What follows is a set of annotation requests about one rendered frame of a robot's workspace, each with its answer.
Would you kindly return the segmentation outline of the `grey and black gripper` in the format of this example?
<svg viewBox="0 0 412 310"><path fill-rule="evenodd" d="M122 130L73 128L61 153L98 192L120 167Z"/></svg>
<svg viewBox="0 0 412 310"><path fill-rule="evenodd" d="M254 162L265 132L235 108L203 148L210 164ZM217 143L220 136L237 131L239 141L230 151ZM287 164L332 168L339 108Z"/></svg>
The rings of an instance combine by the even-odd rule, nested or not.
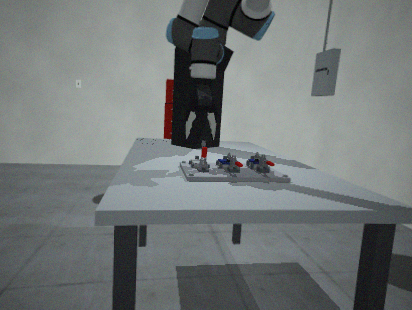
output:
<svg viewBox="0 0 412 310"><path fill-rule="evenodd" d="M209 81L210 83L213 83L213 79L209 78L193 78L193 82L196 81ZM191 101L193 99L193 101ZM195 110L194 110L195 109ZM198 105L198 99L197 99L197 93L195 96L190 97L190 105L187 108L186 111L186 139L188 139L190 135L190 129L192 127L192 122L196 118L195 112L197 110L197 113L199 111L203 111L205 113L208 112L207 119L210 121L209 125L211 128L211 136L212 140L214 140L215 137L215 131L216 131L216 123L217 123L217 109L215 107L215 103L212 103L212 106L200 106Z"/></svg>

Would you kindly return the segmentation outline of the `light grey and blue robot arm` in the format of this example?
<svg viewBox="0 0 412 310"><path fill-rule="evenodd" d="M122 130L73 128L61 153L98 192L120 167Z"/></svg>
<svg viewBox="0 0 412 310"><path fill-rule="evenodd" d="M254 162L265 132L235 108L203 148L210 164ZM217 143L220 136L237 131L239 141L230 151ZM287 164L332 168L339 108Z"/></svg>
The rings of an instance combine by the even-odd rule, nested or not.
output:
<svg viewBox="0 0 412 310"><path fill-rule="evenodd" d="M216 65L224 56L228 28L259 41L275 16L271 9L270 0L183 0L177 17L167 26L166 38L192 55L191 77L216 78ZM198 105L212 106L209 85L197 84L196 93Z"/></svg>

